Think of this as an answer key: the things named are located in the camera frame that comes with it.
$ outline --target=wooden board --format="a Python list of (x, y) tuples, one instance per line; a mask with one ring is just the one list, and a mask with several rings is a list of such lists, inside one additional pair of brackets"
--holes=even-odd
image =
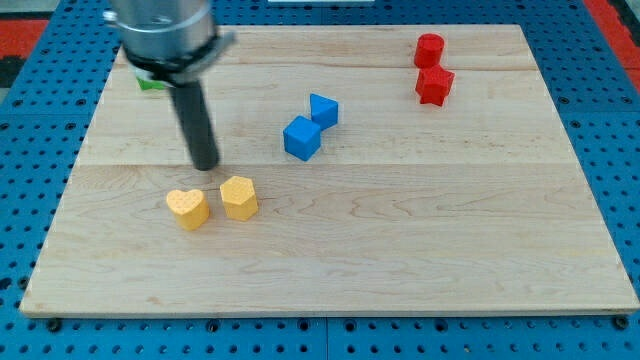
[[(121, 57), (22, 301), (33, 317), (499, 316), (639, 307), (517, 26), (240, 27), (204, 82), (223, 164), (190, 166), (168, 96)], [(419, 105), (416, 39), (455, 71)], [(341, 103), (303, 163), (282, 129)], [(219, 185), (254, 179), (250, 221)], [(195, 232), (164, 196), (206, 191)]]

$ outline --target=toy block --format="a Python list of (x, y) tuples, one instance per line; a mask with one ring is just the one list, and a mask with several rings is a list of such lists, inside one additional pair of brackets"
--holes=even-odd
[(338, 102), (326, 97), (311, 94), (311, 121), (320, 125), (321, 130), (328, 129), (338, 123)]
[(171, 190), (166, 200), (178, 225), (185, 230), (195, 230), (209, 218), (209, 204), (201, 190)]
[(231, 177), (220, 185), (220, 195), (230, 219), (247, 221), (258, 212), (258, 199), (251, 179)]
[(418, 38), (418, 46), (413, 63), (420, 69), (440, 64), (444, 39), (436, 34), (423, 34)]
[(161, 83), (160, 81), (144, 80), (137, 76), (136, 76), (136, 79), (138, 80), (138, 85), (140, 85), (140, 89), (142, 89), (143, 91), (149, 90), (149, 89), (164, 90), (164, 84)]
[(416, 83), (416, 92), (420, 94), (420, 104), (442, 106), (449, 95), (455, 74), (440, 65), (421, 69)]
[(282, 131), (284, 150), (300, 160), (307, 161), (320, 148), (320, 125), (303, 117), (296, 117)]

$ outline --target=green block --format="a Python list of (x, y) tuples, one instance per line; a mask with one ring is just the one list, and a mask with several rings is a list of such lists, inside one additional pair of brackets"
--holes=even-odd
[(138, 85), (140, 85), (140, 89), (142, 90), (164, 90), (164, 85), (159, 81), (147, 81), (140, 79), (139, 77), (136, 77), (136, 79), (138, 79)]

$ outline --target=red surface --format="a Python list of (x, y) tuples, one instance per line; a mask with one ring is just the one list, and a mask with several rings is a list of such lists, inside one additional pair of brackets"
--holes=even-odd
[(449, 95), (455, 74), (443, 69), (440, 65), (420, 70), (416, 92), (420, 94), (420, 104), (442, 106)]
[(629, 29), (620, 22), (618, 12), (607, 0), (584, 0), (584, 4), (640, 91), (640, 48), (633, 43)]
[(0, 20), (0, 58), (29, 57), (48, 20)]
[(414, 64), (420, 69), (440, 64), (444, 39), (436, 34), (424, 34), (418, 38)]

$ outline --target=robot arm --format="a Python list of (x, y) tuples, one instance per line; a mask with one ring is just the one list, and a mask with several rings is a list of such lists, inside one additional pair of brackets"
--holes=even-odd
[(200, 75), (235, 41), (224, 36), (210, 0), (110, 0), (105, 21), (119, 29), (136, 75), (168, 84), (193, 165), (210, 170), (219, 161)]

